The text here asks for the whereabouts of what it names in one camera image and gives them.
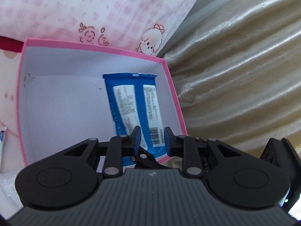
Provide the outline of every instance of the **ribbed gray surface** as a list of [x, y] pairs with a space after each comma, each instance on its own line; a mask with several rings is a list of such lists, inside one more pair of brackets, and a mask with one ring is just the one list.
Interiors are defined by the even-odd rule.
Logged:
[[25, 207], [9, 220], [13, 226], [289, 226], [279, 207], [237, 210], [212, 197], [203, 183], [178, 170], [135, 170], [106, 179], [84, 203], [62, 211]]

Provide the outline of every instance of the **pink box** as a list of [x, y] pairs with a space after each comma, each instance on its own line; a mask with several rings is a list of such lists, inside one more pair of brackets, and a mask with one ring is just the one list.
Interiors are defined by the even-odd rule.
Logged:
[[[89, 137], [116, 135], [103, 74], [155, 74], [163, 126], [186, 135], [165, 60], [105, 46], [26, 40], [17, 83], [17, 125], [24, 163], [32, 164]], [[158, 157], [160, 163], [169, 157]]]

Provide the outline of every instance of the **white cloth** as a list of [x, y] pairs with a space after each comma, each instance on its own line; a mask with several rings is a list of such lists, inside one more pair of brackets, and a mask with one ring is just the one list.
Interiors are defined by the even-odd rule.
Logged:
[[22, 207], [15, 188], [15, 180], [18, 171], [0, 174], [0, 214], [8, 219], [17, 213]]
[[157, 55], [196, 0], [0, 0], [0, 35]]

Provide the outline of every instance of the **red fabric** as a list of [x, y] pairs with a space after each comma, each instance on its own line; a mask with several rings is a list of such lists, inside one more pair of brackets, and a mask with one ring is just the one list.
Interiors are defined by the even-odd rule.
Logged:
[[22, 47], [23, 42], [0, 36], [0, 49], [20, 53]]

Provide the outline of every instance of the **white label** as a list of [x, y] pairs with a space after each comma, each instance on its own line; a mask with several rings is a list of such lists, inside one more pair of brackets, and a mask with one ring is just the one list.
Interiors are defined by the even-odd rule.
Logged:
[[[116, 103], [127, 135], [131, 135], [135, 126], [140, 126], [138, 117], [134, 85], [120, 85], [113, 87]], [[141, 132], [140, 146], [148, 150], [143, 133]]]
[[143, 85], [150, 138], [154, 147], [164, 146], [164, 130], [156, 86]]

